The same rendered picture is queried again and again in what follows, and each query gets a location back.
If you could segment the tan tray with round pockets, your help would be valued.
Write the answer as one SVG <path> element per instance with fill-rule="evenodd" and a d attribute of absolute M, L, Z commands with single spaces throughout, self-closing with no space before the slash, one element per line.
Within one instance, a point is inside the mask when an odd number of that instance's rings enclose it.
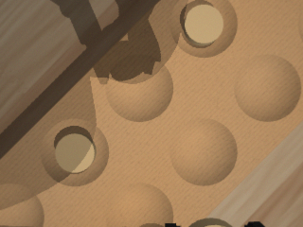
<path fill-rule="evenodd" d="M 199 5 L 223 17 L 205 46 Z M 0 227 L 188 227 L 302 121 L 303 0 L 159 0 L 0 158 Z M 97 155 L 72 173 L 77 132 Z"/>

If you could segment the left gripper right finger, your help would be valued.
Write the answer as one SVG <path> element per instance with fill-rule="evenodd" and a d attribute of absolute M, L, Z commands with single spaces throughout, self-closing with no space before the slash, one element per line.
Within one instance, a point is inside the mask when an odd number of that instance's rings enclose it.
<path fill-rule="evenodd" d="M 244 225 L 244 227 L 265 227 L 265 226 L 259 221 L 249 221 L 247 225 Z"/>

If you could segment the natural wooden disc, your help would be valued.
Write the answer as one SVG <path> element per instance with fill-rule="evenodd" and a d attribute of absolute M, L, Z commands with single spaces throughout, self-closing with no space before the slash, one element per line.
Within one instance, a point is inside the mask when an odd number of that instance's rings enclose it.
<path fill-rule="evenodd" d="M 205 46 L 215 42 L 223 31 L 223 17 L 210 5 L 192 8 L 184 21 L 187 39 L 196 45 Z"/>
<path fill-rule="evenodd" d="M 97 155 L 94 141 L 83 133 L 71 133 L 63 137 L 56 146 L 55 157 L 59 166 L 72 173 L 88 168 Z"/>
<path fill-rule="evenodd" d="M 199 219 L 188 227 L 233 227 L 224 220 L 218 218 L 202 218 Z"/>

